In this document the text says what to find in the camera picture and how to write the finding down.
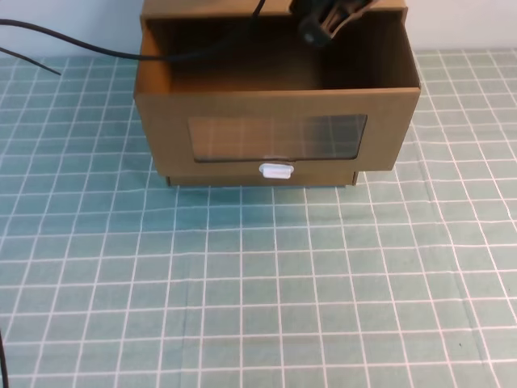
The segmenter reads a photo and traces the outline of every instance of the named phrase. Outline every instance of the black cable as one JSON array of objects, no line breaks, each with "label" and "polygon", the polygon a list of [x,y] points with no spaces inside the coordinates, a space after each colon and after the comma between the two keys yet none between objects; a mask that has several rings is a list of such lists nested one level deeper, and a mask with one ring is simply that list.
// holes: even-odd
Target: black cable
[{"label": "black cable", "polygon": [[221,51],[222,49],[226,49],[228,46],[234,44],[237,40],[246,36],[247,30],[250,25],[258,18],[262,8],[264,7],[264,3],[266,0],[259,0],[258,5],[251,14],[250,19],[246,21],[246,24],[241,28],[236,28],[224,39],[219,42],[204,48],[200,51],[195,51],[193,53],[185,53],[178,55],[164,55],[164,56],[154,56],[154,55],[139,55],[139,54],[131,54],[131,53],[121,53],[119,51],[113,51],[106,48],[101,48],[99,46],[94,46],[92,44],[83,42],[81,40],[74,39],[70,36],[61,34],[60,32],[55,32],[53,30],[49,30],[48,28],[37,26],[32,23],[20,22],[18,20],[11,19],[0,19],[0,26],[12,26],[12,27],[20,27],[25,28],[27,30],[32,30],[36,32],[40,32],[45,35],[52,36],[59,40],[63,40],[65,42],[74,44],[83,49],[87,49],[96,53],[101,53],[104,55],[108,55],[110,57],[118,57],[123,59],[133,59],[136,61],[167,61],[167,62],[180,62],[180,61],[191,61],[195,59],[200,59],[204,57],[209,57],[214,53]]},{"label": "black cable", "polygon": [[29,63],[32,63],[33,65],[36,65],[36,66],[40,67],[41,69],[47,70],[47,71],[49,71],[51,73],[54,73],[54,74],[57,74],[57,75],[61,75],[60,72],[55,71],[54,69],[50,69],[49,67],[43,65],[42,63],[39,63],[38,61],[34,61],[33,59],[31,59],[29,57],[25,57],[22,54],[15,53],[15,52],[10,51],[10,50],[8,50],[6,48],[1,48],[0,47],[0,53],[5,53],[7,55],[11,55],[12,57],[19,58],[19,59],[21,59],[23,61],[27,61]]},{"label": "black cable", "polygon": [[0,331],[0,369],[2,370],[3,388],[9,388],[9,378],[7,376],[6,352],[3,349],[2,332]]}]

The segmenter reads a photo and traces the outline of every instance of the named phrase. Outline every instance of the cardboard box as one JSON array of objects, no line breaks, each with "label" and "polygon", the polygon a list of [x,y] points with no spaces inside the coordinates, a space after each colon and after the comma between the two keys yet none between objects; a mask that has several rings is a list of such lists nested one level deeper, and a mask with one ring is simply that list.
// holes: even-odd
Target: cardboard box
[{"label": "cardboard box", "polygon": [[[245,23],[258,0],[146,0],[142,53],[189,53]],[[267,0],[242,42],[204,60],[141,62],[135,100],[158,173],[175,184],[344,185],[389,171],[420,85],[406,4],[380,0],[332,45],[309,47]],[[265,162],[294,167],[266,179]]]}]

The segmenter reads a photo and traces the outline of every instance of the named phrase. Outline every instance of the white wall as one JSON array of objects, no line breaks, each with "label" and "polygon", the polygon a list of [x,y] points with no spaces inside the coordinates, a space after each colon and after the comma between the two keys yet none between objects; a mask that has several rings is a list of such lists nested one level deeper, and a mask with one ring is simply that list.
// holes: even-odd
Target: white wall
[{"label": "white wall", "polygon": [[[407,27],[415,49],[517,47],[517,0],[406,1],[410,5]],[[142,2],[0,0],[0,17],[37,23],[92,44],[135,53],[141,39]],[[0,27],[0,46],[32,56],[84,53],[13,27]]]}]

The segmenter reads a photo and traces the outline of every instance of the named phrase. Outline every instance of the box bottom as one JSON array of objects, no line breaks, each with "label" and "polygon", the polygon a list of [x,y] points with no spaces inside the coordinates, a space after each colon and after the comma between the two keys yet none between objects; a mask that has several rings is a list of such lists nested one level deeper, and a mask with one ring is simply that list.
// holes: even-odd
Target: box bottom
[{"label": "box bottom", "polygon": [[320,175],[293,175],[291,179],[266,179],[257,175],[246,176],[166,176],[168,186],[355,186],[359,173],[344,171]]}]

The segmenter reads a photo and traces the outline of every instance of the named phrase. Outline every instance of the transparent window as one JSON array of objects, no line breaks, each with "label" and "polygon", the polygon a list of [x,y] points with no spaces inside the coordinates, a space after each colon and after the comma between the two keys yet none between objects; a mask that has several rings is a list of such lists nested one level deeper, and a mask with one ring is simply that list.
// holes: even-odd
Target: transparent window
[{"label": "transparent window", "polygon": [[197,162],[355,159],[367,116],[192,118]]}]

